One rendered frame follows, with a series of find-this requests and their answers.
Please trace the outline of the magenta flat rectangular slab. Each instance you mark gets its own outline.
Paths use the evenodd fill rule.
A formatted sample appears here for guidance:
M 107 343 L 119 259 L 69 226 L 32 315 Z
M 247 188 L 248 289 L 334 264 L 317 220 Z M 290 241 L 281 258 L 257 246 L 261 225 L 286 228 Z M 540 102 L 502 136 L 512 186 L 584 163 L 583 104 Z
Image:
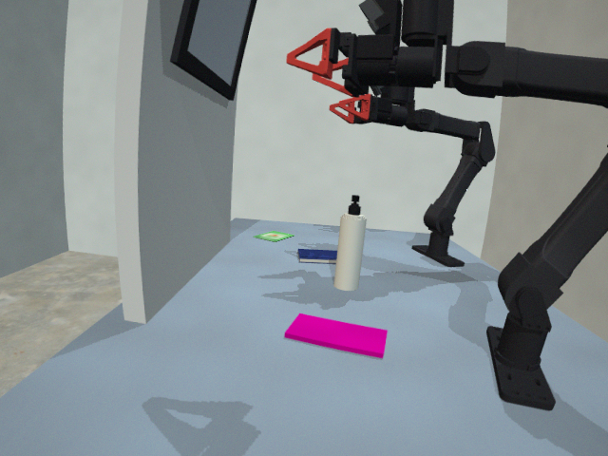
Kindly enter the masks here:
M 383 358 L 387 330 L 300 313 L 284 337 L 346 352 Z

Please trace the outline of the green seed packet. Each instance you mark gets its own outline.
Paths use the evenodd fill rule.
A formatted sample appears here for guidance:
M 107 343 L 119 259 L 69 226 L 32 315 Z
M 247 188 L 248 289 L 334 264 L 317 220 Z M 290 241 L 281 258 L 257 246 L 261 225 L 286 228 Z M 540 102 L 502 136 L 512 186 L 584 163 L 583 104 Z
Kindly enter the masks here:
M 286 233 L 281 233 L 281 232 L 277 232 L 277 231 L 272 231 L 272 232 L 268 232 L 268 233 L 264 233 L 264 234 L 261 234 L 261 235 L 254 236 L 254 238 L 261 238 L 261 239 L 277 242 L 277 241 L 280 241 L 282 239 L 290 238 L 290 237 L 293 237 L 293 236 L 294 235 L 291 235 L 291 234 L 286 234 Z

